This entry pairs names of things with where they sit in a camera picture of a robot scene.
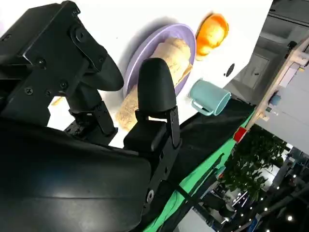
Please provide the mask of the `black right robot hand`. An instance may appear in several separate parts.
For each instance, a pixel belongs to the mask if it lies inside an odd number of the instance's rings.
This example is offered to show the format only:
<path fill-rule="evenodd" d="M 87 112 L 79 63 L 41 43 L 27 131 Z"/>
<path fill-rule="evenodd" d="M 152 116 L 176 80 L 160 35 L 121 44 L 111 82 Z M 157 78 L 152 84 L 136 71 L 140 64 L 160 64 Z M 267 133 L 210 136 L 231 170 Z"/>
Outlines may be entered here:
<path fill-rule="evenodd" d="M 148 211 L 181 146 L 171 74 L 138 75 L 137 124 L 124 147 L 99 91 L 122 75 L 72 1 L 28 9 L 0 39 L 0 229 L 128 232 Z"/>

